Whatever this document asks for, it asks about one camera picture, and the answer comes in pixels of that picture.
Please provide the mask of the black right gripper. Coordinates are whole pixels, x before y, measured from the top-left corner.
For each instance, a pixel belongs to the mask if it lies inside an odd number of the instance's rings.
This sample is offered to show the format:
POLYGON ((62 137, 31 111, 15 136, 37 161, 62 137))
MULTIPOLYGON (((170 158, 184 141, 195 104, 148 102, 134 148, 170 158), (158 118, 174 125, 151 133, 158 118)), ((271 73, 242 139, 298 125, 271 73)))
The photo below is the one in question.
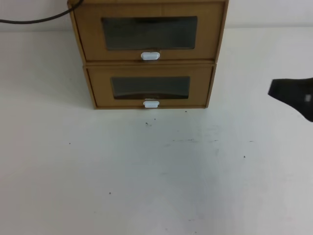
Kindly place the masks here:
POLYGON ((313 79, 273 79, 268 95, 313 121, 313 79))

